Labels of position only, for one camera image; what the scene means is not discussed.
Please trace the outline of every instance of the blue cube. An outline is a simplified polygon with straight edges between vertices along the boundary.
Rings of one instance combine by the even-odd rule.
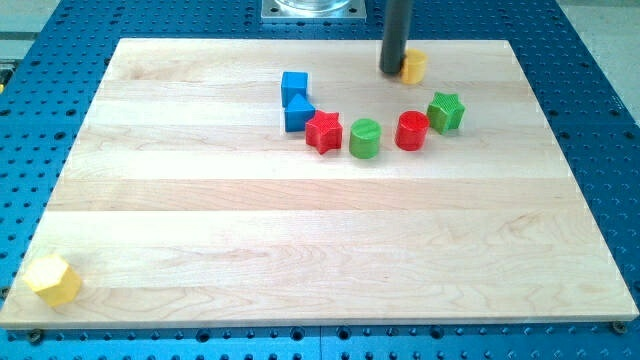
[[[304,72],[285,71],[282,74],[282,83],[280,84],[282,107],[286,107],[296,95],[307,98],[308,79],[309,74]]]
[[[316,109],[307,99],[296,94],[284,109],[284,130],[286,132],[304,131],[304,126],[316,114]]]

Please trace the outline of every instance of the blue perforated table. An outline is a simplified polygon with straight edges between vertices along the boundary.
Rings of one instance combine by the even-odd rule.
[[[414,39],[507,39],[631,293],[640,298],[640,131],[553,1],[416,2]],[[380,39],[366,22],[261,24],[257,1],[63,0],[0,96],[0,286],[9,286],[121,37]],[[0,359],[601,359],[640,323],[0,331]]]

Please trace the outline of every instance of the yellow block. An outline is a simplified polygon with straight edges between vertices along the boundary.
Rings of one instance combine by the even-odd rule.
[[[427,69],[427,54],[417,49],[407,49],[404,53],[401,80],[405,84],[417,84],[422,81]]]
[[[34,260],[22,278],[49,306],[73,301],[82,279],[59,255],[48,255]]]

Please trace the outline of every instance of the yellow hexagonal block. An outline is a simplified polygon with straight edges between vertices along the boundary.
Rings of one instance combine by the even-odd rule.
[[[82,279],[59,255],[48,255],[34,260],[22,278],[49,306],[73,301]]]

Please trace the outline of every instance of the red block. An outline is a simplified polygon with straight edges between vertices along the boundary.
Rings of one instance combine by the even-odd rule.
[[[338,113],[316,110],[316,114],[305,125],[307,144],[315,146],[320,154],[342,146],[342,125],[338,117]]]
[[[402,150],[416,151],[424,145],[429,118],[420,111],[406,111],[398,119],[396,145]]]

